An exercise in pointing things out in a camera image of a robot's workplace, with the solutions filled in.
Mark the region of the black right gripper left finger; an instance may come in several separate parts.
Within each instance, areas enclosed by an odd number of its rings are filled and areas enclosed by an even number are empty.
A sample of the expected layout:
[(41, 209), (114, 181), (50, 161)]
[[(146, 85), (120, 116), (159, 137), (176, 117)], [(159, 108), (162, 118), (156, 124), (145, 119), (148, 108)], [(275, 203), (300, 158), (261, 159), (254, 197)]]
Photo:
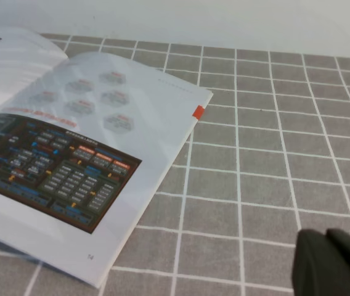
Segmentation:
[(291, 283), (295, 295), (350, 295), (350, 267), (325, 235), (298, 233)]

